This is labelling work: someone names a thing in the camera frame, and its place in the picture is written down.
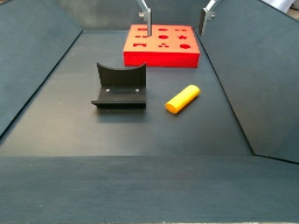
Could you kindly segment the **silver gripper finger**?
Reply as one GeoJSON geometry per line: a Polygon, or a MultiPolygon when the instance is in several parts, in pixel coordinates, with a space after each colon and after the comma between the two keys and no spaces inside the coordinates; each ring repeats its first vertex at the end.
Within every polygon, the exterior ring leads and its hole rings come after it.
{"type": "Polygon", "coordinates": [[[202,8],[201,11],[201,24],[199,24],[199,34],[203,35],[207,23],[215,16],[215,12],[213,9],[217,7],[217,2],[218,0],[210,0],[209,4],[206,7],[202,8]]]}
{"type": "Polygon", "coordinates": [[[139,17],[146,21],[147,25],[147,36],[153,36],[153,10],[149,8],[146,0],[137,0],[138,5],[142,9],[139,17]]]}

